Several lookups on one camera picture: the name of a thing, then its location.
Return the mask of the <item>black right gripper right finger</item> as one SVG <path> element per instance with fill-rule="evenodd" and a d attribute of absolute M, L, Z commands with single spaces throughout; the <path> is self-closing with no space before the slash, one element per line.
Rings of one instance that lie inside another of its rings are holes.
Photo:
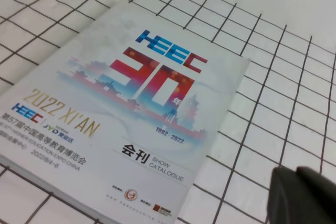
<path fill-rule="evenodd" d="M 335 223 L 335 183 L 308 167 L 298 167 L 296 173 L 318 205 Z"/>

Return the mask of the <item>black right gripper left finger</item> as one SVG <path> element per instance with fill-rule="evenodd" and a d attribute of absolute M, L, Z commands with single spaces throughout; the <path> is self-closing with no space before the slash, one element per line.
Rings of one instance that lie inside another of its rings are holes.
<path fill-rule="evenodd" d="M 269 223 L 334 223 L 296 170 L 285 167 L 272 171 L 267 216 Z"/>

